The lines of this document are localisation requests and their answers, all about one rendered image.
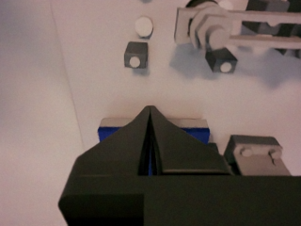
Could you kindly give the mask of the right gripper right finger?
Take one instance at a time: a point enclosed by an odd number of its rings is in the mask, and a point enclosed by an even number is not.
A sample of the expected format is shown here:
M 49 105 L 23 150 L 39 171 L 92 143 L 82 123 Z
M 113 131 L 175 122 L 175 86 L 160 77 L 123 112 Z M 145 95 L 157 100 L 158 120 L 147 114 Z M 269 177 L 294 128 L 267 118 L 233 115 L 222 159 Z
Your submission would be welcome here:
M 150 105 L 150 161 L 151 175 L 157 175 L 157 166 L 160 176 L 232 175 L 224 155 L 168 121 L 154 105 Z

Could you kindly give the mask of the blue flat plate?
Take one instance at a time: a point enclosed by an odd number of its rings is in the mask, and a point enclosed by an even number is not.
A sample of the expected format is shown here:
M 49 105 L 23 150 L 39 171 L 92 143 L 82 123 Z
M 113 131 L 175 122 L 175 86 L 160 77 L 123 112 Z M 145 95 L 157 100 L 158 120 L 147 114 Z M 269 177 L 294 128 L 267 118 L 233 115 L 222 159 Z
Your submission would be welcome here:
M 97 136 L 99 142 L 109 137 L 118 129 L 128 124 L 132 120 L 101 120 L 99 128 L 97 130 Z M 208 146 L 210 138 L 210 130 L 206 120 L 168 120 L 177 125 L 183 131 L 200 140 Z M 151 176 L 151 148 L 150 148 L 150 164 L 149 164 L 149 176 Z

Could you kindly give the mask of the grey fixture plate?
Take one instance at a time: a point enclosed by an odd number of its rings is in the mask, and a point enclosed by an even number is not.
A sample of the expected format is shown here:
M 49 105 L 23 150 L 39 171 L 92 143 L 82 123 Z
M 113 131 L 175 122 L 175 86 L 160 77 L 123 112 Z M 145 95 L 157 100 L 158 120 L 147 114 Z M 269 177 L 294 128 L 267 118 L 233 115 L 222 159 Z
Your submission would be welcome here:
M 301 60 L 275 49 L 227 47 L 234 74 L 212 73 L 192 44 L 175 44 L 177 8 L 190 0 L 48 0 L 84 152 L 101 120 L 133 120 L 154 105 L 167 120 L 206 120 L 224 155 L 231 136 L 273 137 L 301 175 Z M 140 16 L 147 37 L 135 32 Z M 128 42 L 148 44 L 146 69 L 125 69 Z

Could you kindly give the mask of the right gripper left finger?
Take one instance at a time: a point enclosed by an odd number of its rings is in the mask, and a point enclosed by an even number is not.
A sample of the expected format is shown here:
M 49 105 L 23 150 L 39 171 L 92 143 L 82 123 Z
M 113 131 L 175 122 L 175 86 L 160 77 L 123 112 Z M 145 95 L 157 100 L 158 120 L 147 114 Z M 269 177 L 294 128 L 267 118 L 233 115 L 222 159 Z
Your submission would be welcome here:
M 131 122 L 77 156 L 68 179 L 81 173 L 137 173 L 138 176 L 149 176 L 150 129 L 150 106 L 146 105 Z

